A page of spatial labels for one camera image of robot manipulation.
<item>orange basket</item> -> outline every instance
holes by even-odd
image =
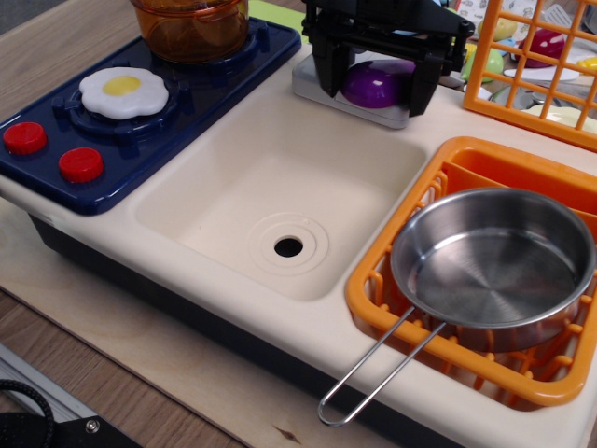
[[[464,106],[467,109],[495,117],[524,129],[597,152],[597,133],[586,130],[588,129],[589,122],[594,123],[593,120],[597,119],[597,103],[595,103],[597,70],[581,66],[570,60],[571,49],[575,41],[578,44],[582,42],[580,39],[584,39],[585,44],[589,42],[593,43],[593,45],[597,42],[597,35],[584,32],[581,29],[583,15],[587,6],[597,5],[597,0],[570,0],[568,2],[569,6],[573,7],[576,5],[574,14],[572,17],[566,16],[563,21],[559,21],[558,23],[542,20],[542,13],[544,12],[546,3],[544,0],[537,0],[533,16],[523,17],[503,10],[503,0],[489,0],[479,36],[479,44],[475,52],[475,61],[466,88]],[[522,49],[493,42],[493,30],[495,30],[500,19],[511,20],[518,25],[522,24],[522,26],[528,28],[528,35]],[[540,29],[565,35],[566,41],[559,60],[530,51],[533,37],[537,30]],[[514,77],[490,73],[485,70],[491,49],[512,53],[520,58],[518,63],[515,64],[516,73]],[[527,60],[547,63],[555,67],[553,79],[542,83],[533,83],[524,80],[526,77],[523,76],[523,69]],[[574,84],[571,84],[561,81],[564,69],[572,71],[569,73],[578,73],[578,80],[582,80],[582,82],[575,81]],[[504,105],[479,98],[479,90],[484,77],[498,80],[504,83],[505,86],[510,87],[509,95]],[[540,107],[539,116],[517,110],[513,106],[516,93],[519,89],[528,91],[530,94],[537,92],[545,96],[545,103]],[[558,103],[558,100],[564,100],[574,105],[573,109],[578,110],[578,117],[574,118],[576,122],[563,124],[555,119],[556,110],[554,107]]]
[[[483,187],[528,189],[564,203],[597,237],[597,178],[510,147],[472,137],[447,141],[429,162],[349,278],[346,296],[355,324],[379,337],[409,307],[390,270],[392,243],[408,219],[448,194]],[[506,406],[532,410],[573,399],[582,389],[597,344],[596,279],[581,312],[557,337],[506,354],[479,353],[436,336],[417,359]],[[427,335],[424,319],[405,322],[390,344],[403,353]]]

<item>pan handle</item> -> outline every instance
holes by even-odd
[[[406,365],[407,363],[413,359],[417,353],[419,353],[421,350],[424,349],[424,347],[429,343],[429,341],[431,341],[440,331],[441,329],[443,329],[446,325],[446,322],[441,322],[431,333],[429,333],[429,335],[419,343],[419,345],[417,345],[408,355],[407,357],[405,357],[400,364],[397,365],[397,367],[394,369],[394,371],[392,371],[376,388],[375,390],[373,390],[373,392],[371,392],[369,395],[367,395],[359,404],[356,405],[356,407],[350,411],[350,413],[348,413],[344,418],[342,418],[341,420],[337,420],[337,421],[332,421],[332,420],[328,420],[325,416],[324,416],[324,408],[326,407],[327,403],[336,395],[336,393],[344,386],[344,384],[349,380],[349,378],[351,376],[353,376],[353,374],[363,365],[365,364],[365,362],[371,357],[371,355],[373,355],[373,353],[380,348],[381,345],[383,345],[383,343],[385,342],[386,339],[388,339],[390,336],[392,336],[392,334],[394,333],[394,331],[396,331],[398,329],[398,327],[400,327],[402,325],[402,323],[409,317],[409,315],[415,310],[414,306],[411,306],[406,313],[404,313],[399,319],[398,321],[390,328],[388,329],[382,336],[381,339],[379,339],[375,345],[373,345],[368,352],[365,353],[365,355],[360,359],[360,361],[358,361],[354,367],[352,369],[350,369],[350,371],[348,373],[346,373],[346,375],[344,375],[344,377],[339,380],[331,389],[329,389],[329,392],[327,392],[324,397],[321,399],[321,401],[319,402],[319,408],[317,410],[317,413],[319,414],[319,419],[325,423],[326,425],[330,426],[330,427],[341,427],[342,425],[345,425],[349,422],[351,422],[357,415],[359,415],[361,413],[361,411],[363,411],[363,409],[365,409],[365,407],[375,398],[375,396],[392,380],[392,378],[394,378]]]

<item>egg yolk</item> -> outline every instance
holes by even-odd
[[[141,87],[141,81],[136,77],[113,77],[104,84],[104,92],[113,96],[124,96],[133,93]]]

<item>metal frying pan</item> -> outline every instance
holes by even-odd
[[[547,196],[520,189],[471,189],[414,215],[396,237],[392,274],[412,306],[319,403],[319,418],[353,420],[438,333],[482,352],[538,345],[575,318],[595,271],[585,223]],[[345,418],[327,420],[329,400],[412,314],[432,331]]]

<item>red knob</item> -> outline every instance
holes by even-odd
[[[4,132],[8,152],[24,156],[37,152],[48,142],[44,128],[38,123],[13,124]]]
[[[77,147],[60,157],[58,167],[64,179],[80,184],[91,182],[104,172],[104,159],[92,147]]]

